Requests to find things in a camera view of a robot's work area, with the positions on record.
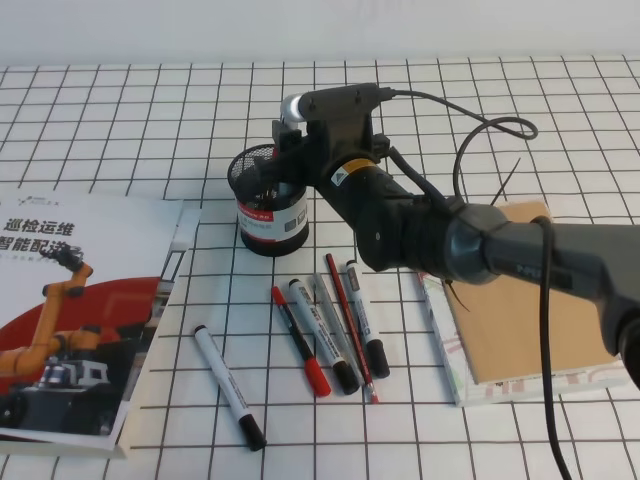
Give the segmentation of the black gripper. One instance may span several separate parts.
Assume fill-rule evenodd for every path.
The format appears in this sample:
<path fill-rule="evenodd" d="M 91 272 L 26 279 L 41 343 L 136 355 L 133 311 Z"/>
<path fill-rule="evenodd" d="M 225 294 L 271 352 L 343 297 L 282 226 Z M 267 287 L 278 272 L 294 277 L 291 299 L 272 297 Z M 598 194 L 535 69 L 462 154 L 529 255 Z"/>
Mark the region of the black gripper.
<path fill-rule="evenodd" d="M 369 114 L 311 121 L 306 131 L 274 120 L 271 134 L 275 147 L 269 160 L 244 159 L 240 163 L 243 193 L 275 190 L 282 184 L 316 187 L 344 163 L 364 158 L 378 164 L 390 150 L 390 140 L 373 131 Z"/>

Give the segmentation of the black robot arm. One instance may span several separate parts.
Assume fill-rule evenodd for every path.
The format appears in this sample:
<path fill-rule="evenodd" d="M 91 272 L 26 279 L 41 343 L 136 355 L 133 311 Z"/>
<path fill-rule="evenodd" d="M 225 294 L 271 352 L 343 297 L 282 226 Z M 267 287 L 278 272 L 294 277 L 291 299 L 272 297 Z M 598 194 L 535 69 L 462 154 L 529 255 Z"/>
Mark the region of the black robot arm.
<path fill-rule="evenodd" d="M 229 170 L 245 199 L 316 189 L 352 228 L 373 270 L 407 267 L 480 285 L 500 275 L 536 284 L 540 312 L 558 290 L 593 302 L 605 349 L 639 376 L 639 229 L 635 225 L 514 222 L 495 206 L 443 196 L 369 120 L 275 123 L 268 154 Z"/>

